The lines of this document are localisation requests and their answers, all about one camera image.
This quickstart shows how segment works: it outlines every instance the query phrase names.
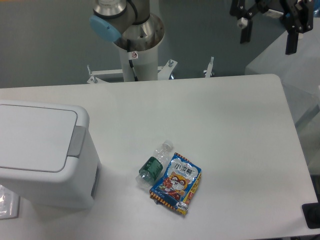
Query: plastic water bottle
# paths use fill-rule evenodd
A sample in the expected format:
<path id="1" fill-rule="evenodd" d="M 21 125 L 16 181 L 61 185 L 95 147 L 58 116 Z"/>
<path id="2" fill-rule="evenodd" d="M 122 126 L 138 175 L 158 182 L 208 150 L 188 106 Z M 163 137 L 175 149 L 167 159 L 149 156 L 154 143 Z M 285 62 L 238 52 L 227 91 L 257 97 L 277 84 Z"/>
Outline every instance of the plastic water bottle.
<path id="1" fill-rule="evenodd" d="M 147 189 L 155 184 L 162 169 L 169 163 L 169 152 L 173 147 L 173 143 L 166 140 L 154 151 L 153 156 L 140 168 L 139 175 L 135 178 L 140 187 Z"/>

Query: light blue joint cap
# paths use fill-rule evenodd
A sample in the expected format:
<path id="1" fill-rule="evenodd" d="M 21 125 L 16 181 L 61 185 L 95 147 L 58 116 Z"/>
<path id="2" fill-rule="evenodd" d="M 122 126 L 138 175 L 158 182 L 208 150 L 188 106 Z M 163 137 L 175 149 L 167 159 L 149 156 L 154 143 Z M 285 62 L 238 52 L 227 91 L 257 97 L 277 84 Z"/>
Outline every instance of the light blue joint cap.
<path id="1" fill-rule="evenodd" d="M 100 36 L 103 40 L 108 42 L 115 42 L 121 37 L 121 33 L 110 23 L 103 20 L 98 16 L 91 16 L 90 26 L 95 31 L 98 36 Z"/>

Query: bottle cap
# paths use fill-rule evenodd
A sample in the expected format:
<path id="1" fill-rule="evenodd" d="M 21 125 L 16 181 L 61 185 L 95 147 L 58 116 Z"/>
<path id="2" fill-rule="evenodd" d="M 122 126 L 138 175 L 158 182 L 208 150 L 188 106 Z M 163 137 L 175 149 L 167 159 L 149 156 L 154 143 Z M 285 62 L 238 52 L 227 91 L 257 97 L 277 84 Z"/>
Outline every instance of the bottle cap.
<path id="1" fill-rule="evenodd" d="M 167 145 L 170 148 L 170 151 L 174 148 L 174 144 L 170 140 L 165 140 L 162 145 Z"/>

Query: gray wall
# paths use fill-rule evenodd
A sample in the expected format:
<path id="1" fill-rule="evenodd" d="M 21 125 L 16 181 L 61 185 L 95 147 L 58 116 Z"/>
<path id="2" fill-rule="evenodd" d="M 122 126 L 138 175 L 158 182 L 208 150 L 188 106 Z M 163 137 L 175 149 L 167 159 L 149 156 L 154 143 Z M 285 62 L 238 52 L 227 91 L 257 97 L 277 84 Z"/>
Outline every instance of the gray wall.
<path id="1" fill-rule="evenodd" d="M 251 43 L 240 45 L 231 0 L 150 1 L 166 30 L 159 64 L 178 61 L 177 78 L 202 77 L 211 56 L 217 76 L 243 75 L 284 32 L 278 20 L 259 14 Z M 1 2 L 0 88 L 84 84 L 87 64 L 93 71 L 120 69 L 117 50 L 90 29 L 91 14 L 92 0 Z"/>

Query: cable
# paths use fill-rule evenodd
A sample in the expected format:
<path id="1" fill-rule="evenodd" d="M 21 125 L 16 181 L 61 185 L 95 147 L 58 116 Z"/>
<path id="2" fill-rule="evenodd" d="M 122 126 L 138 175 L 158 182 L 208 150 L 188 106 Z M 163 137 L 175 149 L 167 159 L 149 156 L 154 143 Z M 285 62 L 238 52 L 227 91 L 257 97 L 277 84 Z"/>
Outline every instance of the cable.
<path id="1" fill-rule="evenodd" d="M 128 39 L 126 41 L 126 51 L 128 53 L 130 52 L 130 45 L 131 45 L 131 41 Z M 132 60 L 129 60 L 129 65 L 130 65 L 130 68 L 132 69 L 134 81 L 138 82 L 139 80 L 138 80 L 138 77 L 137 77 L 137 74 L 136 74 L 136 71 L 135 71 L 134 64 L 133 64 Z"/>

